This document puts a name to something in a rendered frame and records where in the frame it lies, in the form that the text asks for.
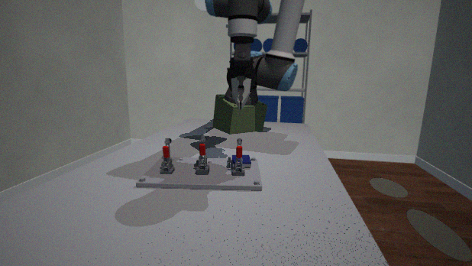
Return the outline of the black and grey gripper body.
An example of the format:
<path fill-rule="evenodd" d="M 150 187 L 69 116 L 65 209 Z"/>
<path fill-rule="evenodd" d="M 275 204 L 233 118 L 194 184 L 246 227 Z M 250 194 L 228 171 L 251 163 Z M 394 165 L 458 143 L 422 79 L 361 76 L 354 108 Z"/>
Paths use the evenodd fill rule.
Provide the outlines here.
<path fill-rule="evenodd" d="M 253 43 L 254 42 L 254 38 L 253 37 L 249 37 L 249 36 L 233 36 L 231 37 L 231 42 L 232 43 L 235 43 L 235 42 L 238 42 L 238 43 Z M 236 69 L 236 66 L 234 66 L 234 58 L 232 57 L 231 58 L 232 60 L 229 61 L 229 63 L 231 64 L 230 65 L 230 71 L 235 75 L 235 77 L 238 77 L 238 76 L 245 76 L 245 77 L 248 77 L 249 74 L 252 73 L 254 67 L 253 67 L 253 58 L 251 58 L 251 66 L 250 67 L 238 67 Z"/>

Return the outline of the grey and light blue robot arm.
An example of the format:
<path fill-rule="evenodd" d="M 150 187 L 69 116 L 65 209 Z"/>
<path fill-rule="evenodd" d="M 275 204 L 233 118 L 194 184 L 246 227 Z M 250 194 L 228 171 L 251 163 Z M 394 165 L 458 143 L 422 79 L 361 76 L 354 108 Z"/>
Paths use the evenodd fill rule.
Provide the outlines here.
<path fill-rule="evenodd" d="M 256 81 L 245 105 L 257 104 L 257 86 L 278 91 L 291 88 L 298 70 L 293 48 L 304 1 L 281 0 L 273 43 L 265 57 L 261 52 L 251 53 L 251 43 L 236 43 L 234 67 L 250 67 L 252 57 L 256 68 Z M 256 37 L 257 25 L 268 21 L 272 14 L 270 0 L 205 0 L 205 6 L 211 16 L 228 18 L 229 37 Z"/>

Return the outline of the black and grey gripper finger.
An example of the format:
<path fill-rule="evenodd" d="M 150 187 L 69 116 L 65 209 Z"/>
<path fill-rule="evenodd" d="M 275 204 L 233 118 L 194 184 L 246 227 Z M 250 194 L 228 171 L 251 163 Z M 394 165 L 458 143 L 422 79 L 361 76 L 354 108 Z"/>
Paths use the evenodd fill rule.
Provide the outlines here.
<path fill-rule="evenodd" d="M 245 78 L 245 81 L 243 81 L 243 86 L 244 86 L 244 93 L 242 94 L 243 99 L 241 101 L 241 110 L 243 109 L 248 96 L 251 93 L 251 90 L 255 84 L 256 81 L 256 69 L 253 69 L 252 73 L 248 75 L 248 77 Z"/>
<path fill-rule="evenodd" d="M 234 97 L 237 107 L 239 108 L 239 110 L 241 110 L 241 102 L 239 101 L 239 98 L 238 98 L 239 97 L 239 93 L 238 93 L 239 81 L 237 80 L 237 77 L 235 77 L 234 74 L 230 71 L 230 68 L 227 68 L 227 70 L 228 70 L 227 82 L 228 82 L 229 88 Z"/>

